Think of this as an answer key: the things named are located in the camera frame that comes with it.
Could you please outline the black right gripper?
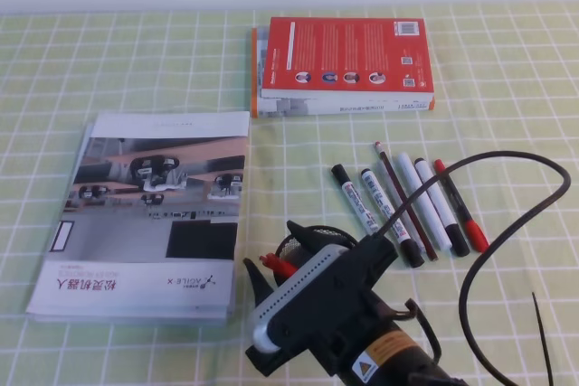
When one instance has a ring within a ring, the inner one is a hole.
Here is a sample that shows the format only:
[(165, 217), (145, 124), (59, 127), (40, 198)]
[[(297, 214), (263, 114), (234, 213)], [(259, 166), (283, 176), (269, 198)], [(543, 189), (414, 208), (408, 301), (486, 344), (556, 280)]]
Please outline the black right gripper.
[[(347, 251), (272, 318), (268, 332), (280, 350), (260, 353), (252, 343), (245, 354), (258, 372), (269, 376), (310, 350), (327, 373), (335, 375), (354, 338), (378, 317), (380, 311), (372, 288), (398, 254), (393, 243), (379, 234), (366, 235), (351, 248), (351, 236), (338, 228), (304, 227), (294, 221), (287, 221), (287, 228), (309, 253), (318, 253), (329, 245)], [(244, 259), (243, 264), (251, 281), (255, 308), (260, 314), (271, 314), (273, 287), (251, 259)]]

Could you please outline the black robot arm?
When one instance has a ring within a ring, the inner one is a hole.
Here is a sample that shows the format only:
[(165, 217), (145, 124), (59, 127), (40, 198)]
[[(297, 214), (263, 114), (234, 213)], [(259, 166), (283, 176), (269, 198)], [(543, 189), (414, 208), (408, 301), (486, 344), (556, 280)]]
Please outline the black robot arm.
[(309, 351), (346, 385), (461, 385), (439, 365), (441, 346), (417, 304), (392, 309), (373, 290), (397, 259), (379, 232), (355, 241), (336, 228), (288, 221), (309, 259), (278, 287), (245, 259), (255, 308), (245, 354), (268, 377)]

